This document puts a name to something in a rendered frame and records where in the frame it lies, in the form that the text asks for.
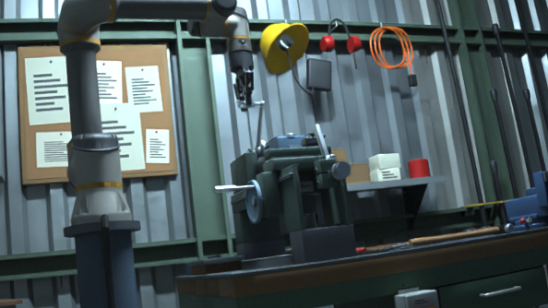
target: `yellow hard hat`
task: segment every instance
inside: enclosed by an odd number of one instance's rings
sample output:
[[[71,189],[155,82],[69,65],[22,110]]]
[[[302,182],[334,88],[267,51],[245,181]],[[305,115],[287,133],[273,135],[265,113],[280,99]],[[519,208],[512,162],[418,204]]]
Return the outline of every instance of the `yellow hard hat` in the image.
[[[272,74],[282,74],[290,70],[287,54],[277,44],[284,34],[293,40],[293,46],[288,50],[292,65],[303,57],[308,47],[308,29],[304,24],[279,23],[268,26],[263,31],[260,45],[267,70]]]

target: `red cup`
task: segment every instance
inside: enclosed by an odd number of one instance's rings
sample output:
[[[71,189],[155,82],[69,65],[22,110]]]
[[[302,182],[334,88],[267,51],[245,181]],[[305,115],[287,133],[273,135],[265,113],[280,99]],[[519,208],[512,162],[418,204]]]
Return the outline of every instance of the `red cup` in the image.
[[[407,163],[410,178],[423,178],[430,176],[430,167],[427,159],[410,160]]]

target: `white box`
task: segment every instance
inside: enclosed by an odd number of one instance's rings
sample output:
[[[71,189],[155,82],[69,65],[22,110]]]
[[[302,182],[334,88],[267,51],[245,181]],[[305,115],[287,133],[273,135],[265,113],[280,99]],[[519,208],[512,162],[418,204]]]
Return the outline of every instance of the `white box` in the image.
[[[438,308],[436,290],[417,290],[394,296],[396,308]]]
[[[399,153],[377,154],[369,158],[369,170],[401,168]]]
[[[383,182],[383,181],[394,181],[401,180],[401,172],[399,168],[390,168],[383,170],[375,170],[369,172],[371,177],[371,182]]]

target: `green cabinet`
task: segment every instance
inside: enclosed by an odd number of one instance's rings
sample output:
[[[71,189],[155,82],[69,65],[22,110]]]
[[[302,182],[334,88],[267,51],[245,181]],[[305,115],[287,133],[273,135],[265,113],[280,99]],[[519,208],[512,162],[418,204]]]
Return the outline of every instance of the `green cabinet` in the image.
[[[439,288],[442,308],[530,308],[548,303],[543,267]]]

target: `coiled orange extension cord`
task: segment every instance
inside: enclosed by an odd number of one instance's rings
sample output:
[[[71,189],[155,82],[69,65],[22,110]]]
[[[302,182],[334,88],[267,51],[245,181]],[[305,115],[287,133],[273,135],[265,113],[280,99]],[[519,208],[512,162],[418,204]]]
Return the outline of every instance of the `coiled orange extension cord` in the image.
[[[385,59],[385,56],[383,55],[383,51],[381,49],[381,38],[383,34],[385,34],[385,32],[387,32],[388,30],[396,33],[396,35],[398,35],[399,42],[401,43],[401,49],[403,50],[403,59],[401,59],[401,62],[398,65],[391,65],[387,61],[387,59]],[[373,59],[379,66],[387,69],[405,68],[410,66],[410,75],[413,74],[413,66],[411,65],[413,62],[413,46],[411,45],[411,40],[409,39],[409,36],[402,28],[381,27],[375,29],[373,33],[371,33],[371,38],[369,39],[369,48],[371,49]]]

